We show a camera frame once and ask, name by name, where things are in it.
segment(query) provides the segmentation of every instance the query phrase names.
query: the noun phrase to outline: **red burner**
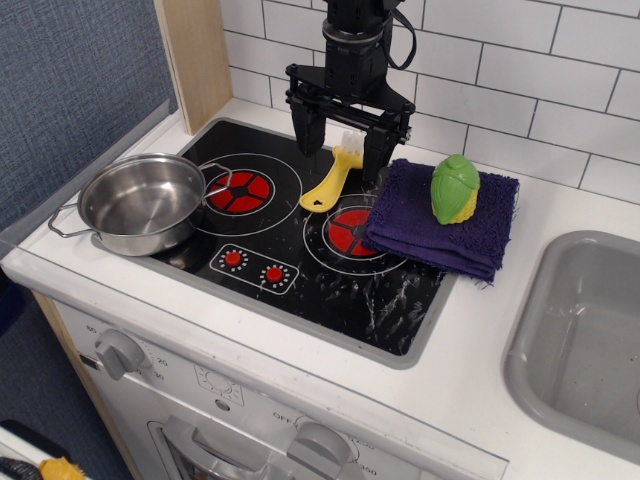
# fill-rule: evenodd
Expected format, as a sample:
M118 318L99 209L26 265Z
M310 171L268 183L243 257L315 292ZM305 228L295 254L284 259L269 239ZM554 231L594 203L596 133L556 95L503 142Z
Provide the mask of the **red burner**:
M227 184L228 175L218 177L210 192ZM265 206L273 196L267 177L250 170L234 170L229 188L209 197L212 206L227 214L252 213Z
M329 241L338 251L350 257L368 257L376 252L362 246L364 226L371 210L353 209L329 220Z

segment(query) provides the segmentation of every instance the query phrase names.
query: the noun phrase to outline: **gray sink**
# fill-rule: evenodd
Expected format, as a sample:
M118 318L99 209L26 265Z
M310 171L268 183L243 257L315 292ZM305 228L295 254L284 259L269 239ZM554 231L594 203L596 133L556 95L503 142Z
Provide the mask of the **gray sink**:
M640 464L640 243L591 231L554 240L505 376L540 424Z

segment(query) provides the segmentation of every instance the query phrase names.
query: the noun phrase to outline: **yellow object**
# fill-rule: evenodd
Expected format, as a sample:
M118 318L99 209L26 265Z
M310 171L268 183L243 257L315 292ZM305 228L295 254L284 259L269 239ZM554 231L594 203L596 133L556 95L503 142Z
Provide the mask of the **yellow object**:
M462 207L462 210L460 210L460 212L455 217L449 220L449 224L462 223L465 220L469 220L476 211L477 202L478 202L478 190L474 190L473 192L471 192L471 197L469 197L469 201L465 204L464 207ZM431 208L433 210L433 214L435 215L436 209L433 206L433 204L431 204Z
M52 458L40 464L40 475L44 480L84 480L84 472L66 458Z
M335 162L327 176L313 190L300 197L300 206L314 213L331 210L336 204L349 171L364 166L364 137L362 132L344 132L342 143L333 147Z

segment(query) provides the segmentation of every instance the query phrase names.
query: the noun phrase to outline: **green toy vegetable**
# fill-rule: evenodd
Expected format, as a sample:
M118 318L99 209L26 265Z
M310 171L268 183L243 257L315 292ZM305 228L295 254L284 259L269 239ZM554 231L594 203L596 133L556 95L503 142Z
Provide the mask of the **green toy vegetable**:
M441 225L464 222L476 209L480 174L462 155L440 162L431 179L431 205Z

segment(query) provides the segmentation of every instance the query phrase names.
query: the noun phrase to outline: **oven knob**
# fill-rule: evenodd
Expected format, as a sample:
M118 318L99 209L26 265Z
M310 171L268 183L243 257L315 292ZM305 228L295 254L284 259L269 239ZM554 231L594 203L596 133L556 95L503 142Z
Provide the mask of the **oven knob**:
M284 278L284 272L280 267L269 267L265 276L269 283L278 283Z
M106 330L98 337L96 355L114 380L133 372L145 359L138 344L117 330Z
M230 267L238 267L242 263L242 255L235 250L233 252L229 252L224 257L224 263Z
M333 430L317 423L305 423L287 450L287 457L320 477L336 480L351 456L351 448Z

